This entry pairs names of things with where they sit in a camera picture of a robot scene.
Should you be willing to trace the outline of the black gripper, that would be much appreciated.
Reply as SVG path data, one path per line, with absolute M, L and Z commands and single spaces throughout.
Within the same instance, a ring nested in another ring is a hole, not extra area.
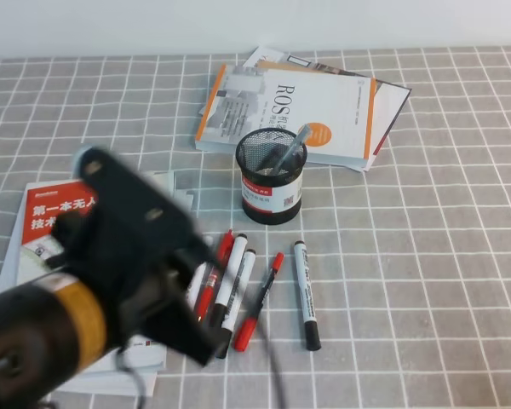
M 110 151 L 86 147 L 74 169 L 96 203 L 57 217 L 52 234 L 63 251 L 52 264 L 96 295 L 106 346 L 141 335 L 207 365 L 221 343 L 198 321 L 187 289 L 200 265 L 224 273 L 223 262 L 186 210 Z

